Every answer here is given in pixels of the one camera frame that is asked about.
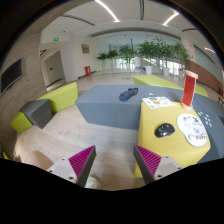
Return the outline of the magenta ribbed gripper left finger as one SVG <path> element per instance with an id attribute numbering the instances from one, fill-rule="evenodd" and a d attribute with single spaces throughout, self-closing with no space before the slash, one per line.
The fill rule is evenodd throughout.
<path id="1" fill-rule="evenodd" d="M 48 172 L 84 187 L 95 157 L 96 148 L 90 146 L 70 158 L 59 159 L 48 169 Z"/>

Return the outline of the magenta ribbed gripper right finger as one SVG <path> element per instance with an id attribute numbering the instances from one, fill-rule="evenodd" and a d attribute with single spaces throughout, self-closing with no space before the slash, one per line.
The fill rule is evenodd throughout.
<path id="1" fill-rule="evenodd" d="M 139 145 L 134 146 L 133 154 L 146 184 L 182 169 L 182 166 L 172 157 L 168 155 L 160 156 Z"/>

